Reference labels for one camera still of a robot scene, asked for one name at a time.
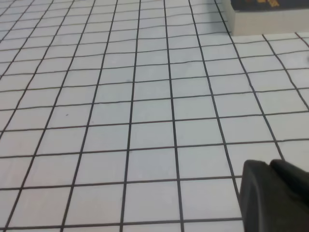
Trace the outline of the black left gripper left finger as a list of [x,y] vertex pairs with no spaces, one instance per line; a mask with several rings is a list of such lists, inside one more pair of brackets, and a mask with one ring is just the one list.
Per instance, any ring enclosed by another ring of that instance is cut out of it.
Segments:
[[270,207],[278,192],[278,175],[265,162],[247,160],[243,165],[240,188],[240,210],[246,232],[269,232]]

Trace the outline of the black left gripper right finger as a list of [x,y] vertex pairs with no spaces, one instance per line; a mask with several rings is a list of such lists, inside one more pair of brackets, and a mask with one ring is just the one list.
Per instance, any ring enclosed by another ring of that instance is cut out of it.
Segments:
[[289,232],[309,230],[309,173],[295,165],[275,159],[270,167],[284,184],[284,222]]

